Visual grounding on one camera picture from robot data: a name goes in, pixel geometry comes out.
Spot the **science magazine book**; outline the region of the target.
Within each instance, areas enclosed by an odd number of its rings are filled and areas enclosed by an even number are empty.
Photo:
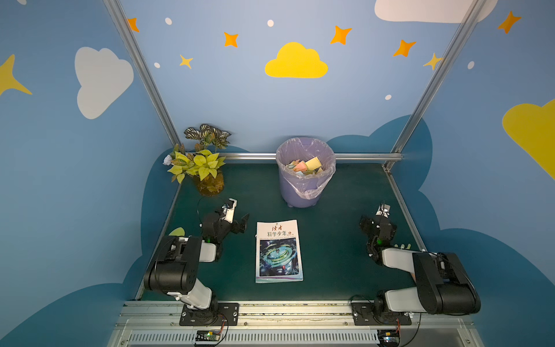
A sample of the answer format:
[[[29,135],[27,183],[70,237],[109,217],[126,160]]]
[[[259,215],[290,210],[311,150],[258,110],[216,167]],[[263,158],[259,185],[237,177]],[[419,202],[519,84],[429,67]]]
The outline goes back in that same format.
[[[304,280],[297,220],[257,223],[256,283]]]

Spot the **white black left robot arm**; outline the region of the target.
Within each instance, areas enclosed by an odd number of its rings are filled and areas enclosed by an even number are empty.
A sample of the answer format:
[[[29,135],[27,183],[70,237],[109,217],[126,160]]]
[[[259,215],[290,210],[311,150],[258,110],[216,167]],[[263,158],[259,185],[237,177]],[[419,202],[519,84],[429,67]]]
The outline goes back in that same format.
[[[163,237],[144,275],[145,289],[172,296],[186,309],[215,315],[218,300],[198,279],[199,264],[218,261],[223,240],[230,233],[245,232],[249,215],[236,221],[236,207],[237,200],[230,198],[218,211],[208,213],[200,224],[199,237],[187,236],[183,228]]]

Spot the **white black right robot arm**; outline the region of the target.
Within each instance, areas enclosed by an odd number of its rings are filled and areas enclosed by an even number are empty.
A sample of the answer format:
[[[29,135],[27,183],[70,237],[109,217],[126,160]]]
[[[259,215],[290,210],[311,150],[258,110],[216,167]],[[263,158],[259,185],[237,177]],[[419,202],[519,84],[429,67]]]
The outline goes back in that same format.
[[[387,315],[426,313],[472,315],[481,299],[454,253],[433,253],[391,245],[397,226],[390,220],[390,206],[381,204],[373,216],[362,215],[359,228],[368,236],[368,256],[378,265],[410,274],[415,286],[381,291],[372,303],[372,314],[385,322]]]

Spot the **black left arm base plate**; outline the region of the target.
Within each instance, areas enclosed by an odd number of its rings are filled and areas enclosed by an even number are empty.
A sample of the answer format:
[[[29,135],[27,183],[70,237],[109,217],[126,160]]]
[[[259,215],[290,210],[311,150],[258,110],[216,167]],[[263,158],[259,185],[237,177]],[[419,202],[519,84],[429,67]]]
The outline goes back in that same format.
[[[237,326],[239,303],[220,302],[211,304],[208,309],[191,309],[184,305],[179,320],[180,326]]]

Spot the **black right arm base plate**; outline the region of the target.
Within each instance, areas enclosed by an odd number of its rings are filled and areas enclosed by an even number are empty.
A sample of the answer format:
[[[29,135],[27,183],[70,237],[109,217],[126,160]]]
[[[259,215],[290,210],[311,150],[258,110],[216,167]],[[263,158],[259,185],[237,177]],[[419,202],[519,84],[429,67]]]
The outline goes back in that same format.
[[[375,308],[371,302],[353,302],[351,311],[354,324],[370,325],[411,325],[412,319],[403,312],[393,312],[385,308]]]

